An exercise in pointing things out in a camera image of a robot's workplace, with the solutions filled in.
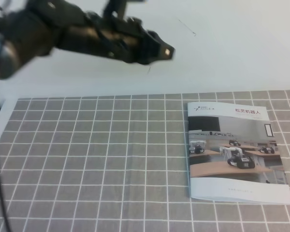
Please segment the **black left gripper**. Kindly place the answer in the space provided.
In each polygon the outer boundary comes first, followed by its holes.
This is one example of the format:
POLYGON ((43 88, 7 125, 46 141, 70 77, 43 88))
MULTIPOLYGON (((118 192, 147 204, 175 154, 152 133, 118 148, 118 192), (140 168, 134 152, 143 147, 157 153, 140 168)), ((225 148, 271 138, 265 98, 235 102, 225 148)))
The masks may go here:
POLYGON ((121 20, 96 13, 54 13, 58 31, 55 47, 61 50, 150 65, 172 60, 175 49, 154 31, 146 31, 135 17, 121 20))

